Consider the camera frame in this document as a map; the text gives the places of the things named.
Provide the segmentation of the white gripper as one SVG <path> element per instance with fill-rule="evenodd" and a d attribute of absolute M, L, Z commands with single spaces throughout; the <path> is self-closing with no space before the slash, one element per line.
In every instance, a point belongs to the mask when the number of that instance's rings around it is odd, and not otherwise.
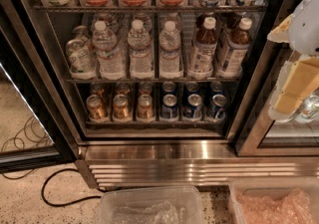
<path fill-rule="evenodd" d="M 287 16 L 268 35 L 274 43 L 288 43 L 294 51 L 304 54 L 295 62 L 282 66 L 270 97 L 268 115 L 287 121 L 306 98 L 319 88 L 319 0 L 302 0 L 293 15 Z"/>

